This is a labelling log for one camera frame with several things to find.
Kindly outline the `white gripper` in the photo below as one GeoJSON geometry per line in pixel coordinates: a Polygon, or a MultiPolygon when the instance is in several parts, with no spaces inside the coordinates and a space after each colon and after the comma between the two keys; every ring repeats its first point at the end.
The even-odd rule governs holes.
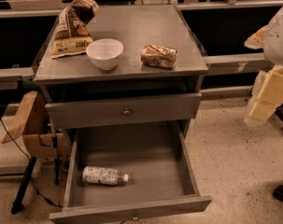
{"type": "Polygon", "coordinates": [[[257,75],[244,122],[249,127],[262,125],[282,104],[283,65],[275,65],[269,72],[257,75]]]}

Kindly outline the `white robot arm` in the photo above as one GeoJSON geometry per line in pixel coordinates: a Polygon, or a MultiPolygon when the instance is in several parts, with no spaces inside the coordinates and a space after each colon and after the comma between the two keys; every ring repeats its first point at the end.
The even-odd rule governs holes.
{"type": "Polygon", "coordinates": [[[283,7],[246,40],[245,46],[263,49],[264,58],[274,64],[269,72],[261,71],[256,76],[248,102],[244,122],[256,127],[264,124],[283,104],[283,7]]]}

